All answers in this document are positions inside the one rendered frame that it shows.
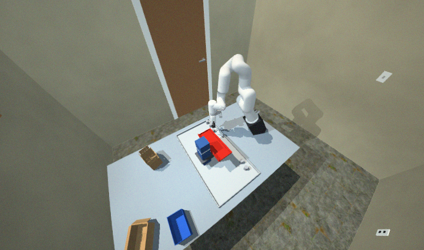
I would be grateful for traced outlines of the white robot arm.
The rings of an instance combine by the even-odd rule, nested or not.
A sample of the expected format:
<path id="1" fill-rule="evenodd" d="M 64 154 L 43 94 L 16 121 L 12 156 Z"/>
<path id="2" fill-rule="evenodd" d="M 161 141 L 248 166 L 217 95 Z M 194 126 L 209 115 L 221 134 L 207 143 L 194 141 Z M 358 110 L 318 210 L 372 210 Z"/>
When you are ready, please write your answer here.
<path id="1" fill-rule="evenodd" d="M 222 112 L 226 109 L 225 94 L 229 91 L 231 73 L 234 71 L 239 75 L 239 85 L 237 104 L 241 108 L 249 124 L 255 123 L 260 111 L 254 111 L 256 101 L 256 92 L 251 88 L 251 68 L 244 62 L 242 55 L 237 54 L 228 60 L 219 71 L 217 102 L 210 100 L 208 102 L 209 115 L 219 115 L 222 118 Z"/>

